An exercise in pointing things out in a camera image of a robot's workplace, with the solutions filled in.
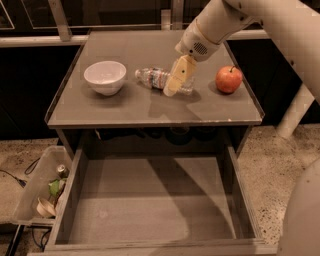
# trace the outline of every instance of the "plastic bottle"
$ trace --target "plastic bottle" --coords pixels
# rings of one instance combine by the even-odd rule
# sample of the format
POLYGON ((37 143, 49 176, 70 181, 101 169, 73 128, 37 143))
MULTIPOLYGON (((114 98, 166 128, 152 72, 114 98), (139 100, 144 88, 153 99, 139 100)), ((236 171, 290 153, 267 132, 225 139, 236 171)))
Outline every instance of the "plastic bottle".
MULTIPOLYGON (((137 69, 135 72, 136 78, 148 88, 157 88, 163 90, 170 73, 163 68, 143 68, 137 69)), ((190 95, 193 91, 194 78, 189 79, 183 86, 180 87, 178 93, 190 95)))

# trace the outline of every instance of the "table top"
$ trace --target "table top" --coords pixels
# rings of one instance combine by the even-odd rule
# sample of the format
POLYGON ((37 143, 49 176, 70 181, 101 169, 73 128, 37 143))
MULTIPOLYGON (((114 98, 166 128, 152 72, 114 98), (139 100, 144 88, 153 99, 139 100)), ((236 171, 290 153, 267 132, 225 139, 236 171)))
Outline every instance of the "table top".
POLYGON ((180 57, 174 47, 183 31, 93 31, 74 63, 61 95, 46 117, 53 129, 108 127, 257 125, 263 111, 245 81, 231 95, 217 91, 216 72, 233 65, 232 53, 222 45, 207 61, 199 62, 192 95, 165 96, 140 84, 135 70, 162 67, 170 70, 180 57), (118 61, 127 68, 123 88, 103 96, 86 83, 83 73, 93 63, 118 61))

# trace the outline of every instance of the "black wall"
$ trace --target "black wall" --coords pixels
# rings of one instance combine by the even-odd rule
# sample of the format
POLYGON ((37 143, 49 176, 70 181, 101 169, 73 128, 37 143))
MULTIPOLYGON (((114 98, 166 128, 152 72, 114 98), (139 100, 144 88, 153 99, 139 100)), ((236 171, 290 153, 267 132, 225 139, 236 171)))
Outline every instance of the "black wall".
POLYGON ((78 48, 0 49, 0 139, 56 136, 44 117, 78 48))
MULTIPOLYGON (((242 72, 265 112, 263 125, 277 125, 297 93, 301 80, 270 39, 228 41, 242 72)), ((301 123, 319 123, 315 101, 301 123)))

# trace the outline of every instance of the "red apple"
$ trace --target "red apple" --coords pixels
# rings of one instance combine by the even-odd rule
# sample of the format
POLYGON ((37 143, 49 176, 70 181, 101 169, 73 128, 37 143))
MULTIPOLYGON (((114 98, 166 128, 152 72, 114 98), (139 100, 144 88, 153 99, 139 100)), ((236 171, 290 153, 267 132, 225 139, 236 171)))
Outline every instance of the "red apple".
POLYGON ((216 75, 216 86, 221 92, 231 94, 242 82, 242 73, 235 66, 224 66, 216 75))

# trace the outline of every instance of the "speckled floor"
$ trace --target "speckled floor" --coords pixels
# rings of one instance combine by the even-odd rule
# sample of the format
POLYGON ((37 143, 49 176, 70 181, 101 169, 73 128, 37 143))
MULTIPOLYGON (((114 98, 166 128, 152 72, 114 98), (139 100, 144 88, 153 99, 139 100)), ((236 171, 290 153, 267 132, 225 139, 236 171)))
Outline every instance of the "speckled floor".
MULTIPOLYGON (((0 141, 0 169, 28 180, 24 170, 46 147, 56 143, 56 139, 0 141)), ((293 186, 305 168, 319 157, 320 124, 300 125, 289 139, 279 137, 273 126, 253 128, 238 162, 266 243, 277 244, 293 186)), ((2 224, 10 220, 23 189, 7 174, 0 173, 0 193, 2 224)), ((44 232, 36 230, 36 238, 44 232)), ((0 255, 5 255, 11 236, 0 232, 0 255)), ((26 229, 16 255, 38 251, 30 229, 26 229)))

